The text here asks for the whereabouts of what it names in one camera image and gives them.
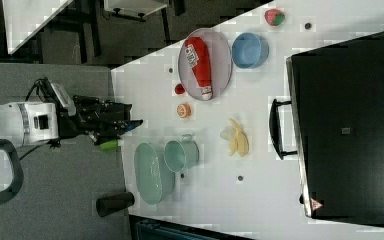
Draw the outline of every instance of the light blue bowl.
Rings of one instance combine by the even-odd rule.
[[[233,62],[239,68],[261,66],[269,56],[269,44],[253,33],[242,33],[232,46]]]

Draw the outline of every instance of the ketchup bottle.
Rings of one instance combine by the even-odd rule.
[[[211,65],[207,45],[200,37],[191,37],[186,40],[185,46],[186,57],[198,81],[198,86],[201,88],[202,98],[210,100],[213,91],[211,88]]]

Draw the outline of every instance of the white table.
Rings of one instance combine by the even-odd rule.
[[[2,0],[8,54],[13,54],[73,0]]]
[[[286,22],[270,27],[264,12],[280,8]],[[311,22],[313,28],[305,30]],[[242,32],[261,35],[270,45],[266,63],[254,70],[233,67],[223,96],[201,102],[177,96],[180,82],[176,43],[112,71],[116,99],[133,104],[132,118],[144,124],[124,136],[122,154],[127,191],[136,203],[133,215],[252,239],[384,239],[384,229],[316,221],[305,217],[298,202],[301,194],[297,157],[281,161],[270,143],[269,109],[272,100],[288,99],[285,60],[302,51],[384,31],[384,1],[377,0],[278,0],[213,28],[232,45]],[[193,115],[180,120],[179,103],[188,102]],[[284,107],[285,150],[295,147],[291,109]],[[250,153],[229,157],[228,143],[219,137],[232,117],[240,122],[250,142]],[[141,142],[161,147],[184,133],[194,133],[200,164],[176,175],[176,188],[157,206],[147,205],[138,193],[133,156]],[[241,175],[242,182],[237,180]],[[367,231],[381,231],[368,234]]]

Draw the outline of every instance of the black cylinder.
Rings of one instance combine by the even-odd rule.
[[[120,193],[96,200],[96,211],[100,217],[106,217],[110,214],[133,206],[134,203],[135,197],[132,193]]]

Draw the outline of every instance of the gray floor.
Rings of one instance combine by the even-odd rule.
[[[86,66],[0,64],[0,104],[22,101],[33,82],[47,76],[69,94],[111,99],[109,69]],[[21,156],[30,148],[19,150]],[[102,152],[88,137],[43,146],[21,162],[19,194],[0,206],[0,240],[130,239],[128,215],[100,218],[97,198],[125,190],[121,156]]]
[[[174,16],[171,6],[167,8],[170,39],[179,41],[198,28],[212,27],[261,5],[257,0],[185,0],[186,12],[180,16]],[[86,25],[88,65],[123,65],[166,46],[161,12],[146,17],[145,23],[114,17],[107,21],[97,14],[102,55],[93,56],[90,27]],[[45,29],[41,34],[45,64],[80,64],[75,33]]]

